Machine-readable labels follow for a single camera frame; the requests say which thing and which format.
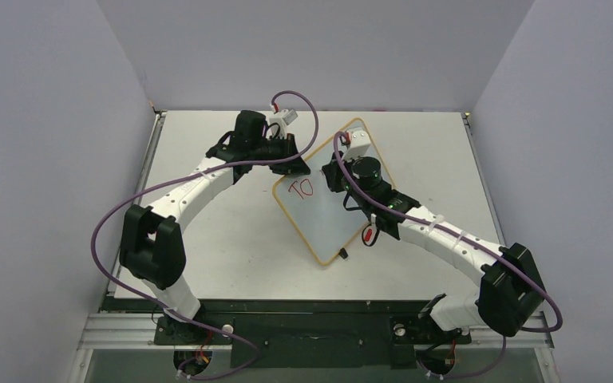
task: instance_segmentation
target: cable connector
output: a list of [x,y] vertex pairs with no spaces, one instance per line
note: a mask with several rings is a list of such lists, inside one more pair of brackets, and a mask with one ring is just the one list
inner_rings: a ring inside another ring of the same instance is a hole
[[294,109],[280,110],[269,116],[269,127],[271,134],[275,138],[285,138],[287,126],[297,119],[297,112]]

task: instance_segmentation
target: white backdrop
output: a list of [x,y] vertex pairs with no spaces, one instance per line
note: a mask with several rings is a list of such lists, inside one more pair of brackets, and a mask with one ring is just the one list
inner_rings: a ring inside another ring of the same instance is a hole
[[564,313],[563,382],[613,382],[613,2],[537,0],[473,118],[504,236]]
[[0,2],[0,381],[66,380],[153,118],[95,1]]
[[533,0],[98,2],[158,109],[468,111]]

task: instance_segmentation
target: white table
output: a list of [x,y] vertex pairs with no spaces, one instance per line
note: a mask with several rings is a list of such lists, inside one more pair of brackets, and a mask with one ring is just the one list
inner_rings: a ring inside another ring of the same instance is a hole
[[[238,111],[169,111],[157,137],[147,186],[187,175],[234,128]],[[451,223],[488,241],[496,226],[459,113],[321,112],[314,148],[355,117],[362,118],[398,190]],[[313,132],[300,112],[290,125],[298,148]],[[319,266],[271,195],[279,176],[255,167],[194,218],[184,233],[184,275],[199,298],[431,299],[476,287],[419,247],[382,234],[374,247],[354,241],[350,257]],[[168,190],[147,195],[143,204]],[[148,292],[129,271],[122,282]],[[118,288],[115,298],[134,298]]]

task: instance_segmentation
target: yellow whiteboard frame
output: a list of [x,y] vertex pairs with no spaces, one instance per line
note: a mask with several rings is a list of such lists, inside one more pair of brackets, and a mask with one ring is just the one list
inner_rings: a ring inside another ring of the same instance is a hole
[[[365,129],[365,131],[368,133],[368,137],[370,138],[370,143],[372,144],[372,146],[374,147],[375,152],[377,152],[377,155],[379,156],[379,162],[382,163],[382,166],[384,167],[384,169],[386,170],[386,174],[389,175],[389,183],[391,184],[392,188],[396,188],[396,183],[394,182],[394,178],[391,176],[391,173],[389,172],[389,168],[386,167],[386,164],[384,162],[384,159],[382,158],[382,153],[379,152],[379,149],[377,148],[377,145],[374,143],[374,140],[372,138],[372,134],[370,134],[370,130],[368,130],[368,127],[365,123],[365,121],[363,121],[361,118],[356,117],[353,120],[349,121],[346,125],[344,125],[342,128],[340,128],[338,130],[338,132],[344,132],[347,128],[349,128],[354,122],[356,121],[360,121],[360,123],[363,125],[363,129]],[[321,149],[323,149],[326,145],[328,144],[332,144],[332,140],[334,140],[334,134],[332,136],[330,136],[330,138],[328,138],[325,142],[323,142],[320,146],[318,146],[316,148],[316,150],[314,150],[313,152],[309,153],[308,156],[304,157],[304,161],[306,162],[307,160],[309,160],[315,153],[319,152]],[[279,204],[279,206],[281,207],[281,210],[283,210],[283,213],[285,213],[286,217],[288,218],[288,220],[290,220],[290,223],[292,224],[292,227],[295,228],[295,230],[297,231],[297,234],[299,234],[299,237],[302,238],[302,241],[304,241],[304,243],[306,244],[306,247],[309,248],[309,252],[311,253],[311,255],[314,256],[314,259],[316,259],[316,262],[318,262],[319,265],[321,266],[328,266],[330,265],[339,255],[339,253],[335,253],[330,259],[328,259],[326,262],[322,262],[321,259],[318,258],[318,256],[316,255],[314,249],[311,247],[311,245],[309,244],[309,241],[307,241],[307,238],[304,237],[304,234],[302,233],[301,230],[299,230],[299,227],[297,226],[297,224],[295,223],[295,221],[292,219],[292,217],[290,216],[290,214],[287,212],[285,206],[283,205],[283,203],[281,202],[280,198],[278,197],[278,195],[276,194],[276,188],[279,186],[279,184],[281,182],[283,182],[283,179],[285,179],[286,176],[281,177],[278,181],[276,181],[276,183],[274,184],[274,187],[271,189],[271,194],[274,195],[274,199],[276,200],[276,202]],[[365,228],[365,226],[367,226],[366,223],[364,223],[360,229],[358,229],[354,235],[349,238],[349,240],[347,240],[344,243],[344,248],[346,248],[347,246],[349,246],[349,244],[358,236],[358,234]]]

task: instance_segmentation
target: purple cable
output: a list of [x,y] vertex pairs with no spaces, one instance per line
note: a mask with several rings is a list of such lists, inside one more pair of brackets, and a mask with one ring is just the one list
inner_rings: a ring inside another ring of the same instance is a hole
[[[371,203],[373,206],[382,209],[383,211],[386,211],[388,213],[391,213],[393,215],[396,215],[397,217],[403,218],[403,219],[408,219],[410,221],[422,224],[422,225],[430,225],[431,222],[425,220],[425,219],[421,219],[421,218],[417,218],[417,217],[413,217],[407,214],[403,214],[399,211],[395,211],[393,209],[390,209],[384,205],[382,205],[381,203],[375,201],[374,199],[372,199],[369,195],[367,195],[354,181],[354,179],[351,177],[351,174],[349,174],[349,172],[346,170],[346,167],[344,166],[344,162],[342,161],[342,156],[339,154],[339,146],[338,146],[338,139],[339,137],[344,137],[345,133],[344,132],[337,132],[334,135],[334,138],[332,140],[332,144],[334,146],[334,156],[337,159],[337,165],[339,166],[340,169],[342,169],[342,172],[344,173],[344,176],[346,177],[346,180],[349,181],[349,184],[351,184],[351,187],[354,188],[354,190],[363,197],[363,199],[365,199],[366,201],[368,201],[369,203]],[[455,238],[459,238],[460,235],[459,233],[445,227],[442,225],[436,225],[434,226],[436,229],[441,230],[449,235],[451,235],[452,237]],[[558,305],[556,304],[556,302],[546,293],[546,291],[544,291],[544,289],[542,289],[541,287],[539,287],[539,285],[537,285],[534,281],[532,281],[527,275],[525,275],[522,271],[518,270],[517,267],[513,266],[509,261],[507,261],[506,259],[502,258],[501,256],[499,256],[497,253],[495,253],[494,251],[491,251],[490,249],[488,249],[487,247],[481,245],[480,243],[473,241],[471,239],[462,237],[461,238],[462,241],[468,243],[469,245],[475,247],[476,249],[485,252],[486,254],[490,255],[491,257],[493,257],[494,259],[497,260],[497,262],[503,264],[504,266],[506,266],[509,270],[513,271],[513,273],[515,273],[518,277],[520,277],[520,279],[523,279],[523,281],[525,281],[525,283],[527,283],[528,285],[530,285],[530,287],[536,291],[539,295],[542,296],[542,298],[544,298],[548,304],[551,306],[551,308],[553,309],[553,312],[556,313],[556,319],[557,322],[554,326],[552,327],[541,327],[539,329],[531,329],[528,327],[522,327],[521,330],[523,331],[528,331],[530,333],[551,333],[553,331],[557,331],[560,327],[563,326],[563,315],[560,313],[560,308],[558,307]]]
[[458,373],[456,375],[439,375],[439,374],[433,373],[429,369],[427,369],[426,366],[424,366],[424,364],[421,363],[420,359],[417,359],[417,363],[419,363],[419,365],[423,369],[429,371],[429,373],[430,373],[430,375],[432,377],[440,378],[442,376],[443,379],[445,379],[445,380],[448,380],[448,379],[464,379],[466,377],[478,377],[480,375],[483,375],[484,373],[488,373],[491,369],[494,369],[495,367],[497,367],[497,365],[500,364],[502,359],[504,359],[504,354],[505,353],[506,353],[506,337],[502,337],[501,351],[499,352],[499,356],[497,357],[497,359],[495,359],[494,362],[492,362],[490,365],[488,365],[487,367],[485,367],[484,369],[482,369],[480,371],[475,371],[475,372],[472,372],[472,373]]
[[[304,153],[306,153],[311,146],[313,146],[314,142],[316,141],[316,137],[318,136],[318,114],[316,113],[316,108],[314,107],[313,104],[311,104],[311,101],[309,101],[305,96],[303,96],[301,93],[297,93],[295,91],[292,90],[283,90],[282,92],[278,92],[276,93],[273,98],[271,98],[271,103],[274,104],[276,101],[276,98],[278,98],[279,96],[282,96],[284,94],[291,94],[293,96],[297,96],[299,98],[301,98],[302,100],[304,100],[304,102],[306,102],[307,105],[309,105],[309,109],[311,109],[311,112],[314,114],[314,135],[311,137],[311,141],[309,141],[309,144],[302,149],[302,151],[300,151],[299,153],[293,155],[293,156],[289,156],[287,158],[283,158],[280,160],[249,160],[249,161],[237,161],[237,162],[230,162],[228,164],[222,164],[219,166],[215,166],[213,168],[209,168],[206,169],[204,171],[202,171],[202,173],[208,174],[208,173],[212,173],[212,172],[217,172],[220,169],[224,169],[224,168],[231,168],[234,166],[240,166],[240,165],[272,165],[272,164],[282,164],[284,162],[288,162],[288,161],[292,161],[294,159],[297,159],[299,157],[301,157]],[[130,197],[128,197],[127,199],[124,199],[123,201],[121,201],[118,205],[116,205],[115,207],[112,207],[112,209],[105,214],[104,217],[102,217],[102,219],[100,219],[100,222],[97,223],[97,226],[95,226],[95,230],[93,230],[93,236],[90,238],[90,254],[93,256],[93,262],[95,262],[95,266],[97,266],[97,268],[100,270],[100,272],[107,277],[110,281],[116,283],[118,286],[123,287],[124,289],[130,291],[133,294],[139,295],[140,297],[144,298],[144,299],[148,299],[151,302],[154,302],[155,304],[157,304],[158,306],[162,307],[164,310],[167,310],[168,307],[161,302],[160,300],[147,295],[135,288],[132,288],[130,286],[128,286],[127,284],[121,282],[118,278],[114,277],[100,262],[100,258],[97,255],[97,248],[96,248],[96,242],[97,242],[97,234],[100,232],[100,229],[102,228],[102,226],[107,222],[107,220],[109,219],[109,217],[111,217],[112,215],[114,215],[114,213],[116,213],[117,211],[119,211],[119,209],[121,209],[123,206],[131,203],[135,198],[141,197],[145,194],[154,192],[155,190],[158,189],[162,189],[162,188],[166,188],[168,186],[172,186],[175,184],[181,184],[183,182],[188,182],[191,180],[195,180],[197,178],[201,177],[201,173],[196,173],[190,176],[186,176],[186,177],[182,177],[182,178],[178,178],[176,180],[170,180],[167,182],[163,182],[162,184],[157,184],[155,186],[152,186],[150,188],[146,188],[143,191],[140,191],[138,193],[136,193],[135,195],[132,195]],[[210,330],[213,331],[215,333],[218,334],[222,334],[222,335],[226,335],[230,338],[233,338],[239,342],[242,342],[246,345],[249,345],[252,349],[255,350],[256,354],[255,356],[249,360],[246,361],[245,363],[243,363],[242,365],[239,365],[238,367],[235,367],[234,369],[230,369],[227,372],[224,373],[220,373],[218,375],[212,376],[212,377],[192,377],[193,380],[196,381],[211,381],[214,379],[219,379],[221,377],[226,377],[228,375],[231,375],[233,373],[236,373],[238,371],[240,371],[241,369],[244,369],[246,367],[248,367],[249,365],[251,365],[252,363],[254,363],[258,358],[259,355],[261,354],[261,351],[259,350],[259,348],[252,344],[252,342],[248,341],[245,338],[242,338],[238,335],[235,334],[231,334],[228,333],[226,331],[222,331],[220,329],[217,329],[215,327],[206,325],[204,323],[195,321],[191,318],[186,318],[185,316],[181,315],[180,313],[175,312],[174,310],[169,310],[170,314],[172,314],[175,317],[178,317],[179,319],[187,322],[187,323],[191,323],[195,326],[201,327],[203,329],[206,330]],[[180,364],[180,367],[178,368],[179,370],[182,370],[187,363],[189,363],[190,361],[192,361],[192,359],[189,359],[187,361],[184,361],[182,364]]]

